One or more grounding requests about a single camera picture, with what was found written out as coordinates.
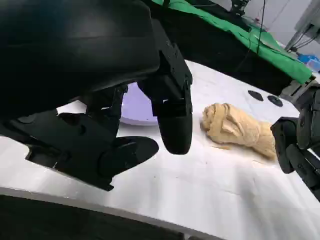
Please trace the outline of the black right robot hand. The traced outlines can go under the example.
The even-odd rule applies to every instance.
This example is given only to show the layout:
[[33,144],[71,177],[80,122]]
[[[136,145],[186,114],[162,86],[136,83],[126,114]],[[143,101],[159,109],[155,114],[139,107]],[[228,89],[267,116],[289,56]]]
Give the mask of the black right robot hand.
[[307,89],[293,104],[298,117],[280,117],[271,127],[278,163],[285,174],[296,172],[320,199],[320,85]]

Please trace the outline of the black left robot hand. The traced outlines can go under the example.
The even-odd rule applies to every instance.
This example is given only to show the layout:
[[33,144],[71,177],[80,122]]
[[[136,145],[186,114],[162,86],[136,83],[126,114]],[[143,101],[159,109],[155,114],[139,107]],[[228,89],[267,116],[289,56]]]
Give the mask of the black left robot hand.
[[0,134],[27,160],[111,191],[157,142],[117,135],[128,85],[151,101],[167,151],[191,147],[192,74],[141,0],[3,0]]

